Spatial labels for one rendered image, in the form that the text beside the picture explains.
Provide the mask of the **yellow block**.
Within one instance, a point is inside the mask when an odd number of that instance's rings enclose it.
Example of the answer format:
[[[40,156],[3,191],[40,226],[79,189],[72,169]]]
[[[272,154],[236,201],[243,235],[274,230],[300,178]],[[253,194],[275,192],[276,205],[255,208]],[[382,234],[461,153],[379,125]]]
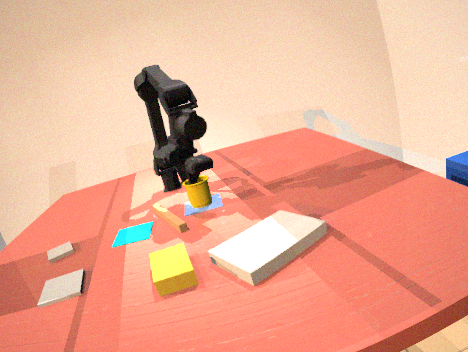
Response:
[[[149,255],[153,283],[160,297],[199,284],[183,243]]]

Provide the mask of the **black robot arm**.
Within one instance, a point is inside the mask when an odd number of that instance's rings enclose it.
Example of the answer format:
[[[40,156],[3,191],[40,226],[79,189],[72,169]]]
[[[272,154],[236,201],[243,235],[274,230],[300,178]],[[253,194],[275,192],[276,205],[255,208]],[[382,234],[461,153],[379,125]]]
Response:
[[[134,88],[147,108],[155,142],[154,171],[157,176],[161,175],[165,187],[164,193],[181,189],[183,183],[180,182],[172,164],[179,159],[185,159],[185,153],[181,144],[177,143],[174,146],[168,140],[159,102],[168,116],[170,133],[181,134],[196,141],[205,135],[207,129],[206,120],[193,110],[198,107],[196,96],[186,82],[179,79],[172,80],[160,69],[159,64],[142,68],[135,76]]]

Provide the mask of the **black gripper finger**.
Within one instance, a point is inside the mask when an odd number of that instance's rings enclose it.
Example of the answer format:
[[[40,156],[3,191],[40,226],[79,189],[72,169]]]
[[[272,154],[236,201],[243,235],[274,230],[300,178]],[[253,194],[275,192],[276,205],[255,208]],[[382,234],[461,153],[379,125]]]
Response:
[[[187,173],[184,172],[183,170],[181,170],[181,168],[185,167],[184,163],[185,163],[184,161],[178,160],[174,164],[172,164],[175,167],[175,169],[176,169],[182,183],[184,183],[185,181],[188,180]]]
[[[200,173],[197,173],[197,174],[190,174],[190,173],[188,173],[188,171],[186,170],[185,167],[184,167],[184,168],[181,168],[181,170],[183,170],[184,172],[187,173],[189,185],[197,183],[198,177],[199,177],[199,175],[200,175],[201,172],[200,172]]]

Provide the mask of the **yellow cup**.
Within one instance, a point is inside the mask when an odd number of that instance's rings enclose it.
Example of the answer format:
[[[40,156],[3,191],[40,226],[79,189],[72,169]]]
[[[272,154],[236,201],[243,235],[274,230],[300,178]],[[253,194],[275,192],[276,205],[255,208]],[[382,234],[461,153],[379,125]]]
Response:
[[[189,200],[194,208],[203,208],[211,204],[212,196],[208,185],[208,176],[199,176],[197,183],[189,185],[188,180],[183,183]]]

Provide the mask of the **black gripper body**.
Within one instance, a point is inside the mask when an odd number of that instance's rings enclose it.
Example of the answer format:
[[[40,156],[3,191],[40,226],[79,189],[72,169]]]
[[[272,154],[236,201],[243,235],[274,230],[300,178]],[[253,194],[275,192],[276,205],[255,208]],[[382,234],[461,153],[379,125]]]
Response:
[[[184,153],[185,153],[185,168],[190,174],[197,174],[202,171],[213,168],[213,159],[210,157],[199,154],[193,156],[194,153],[197,153],[197,148],[194,148],[194,141],[186,138],[181,134],[171,134],[168,136],[168,140],[172,142],[172,145],[176,146],[177,143],[181,144]]]

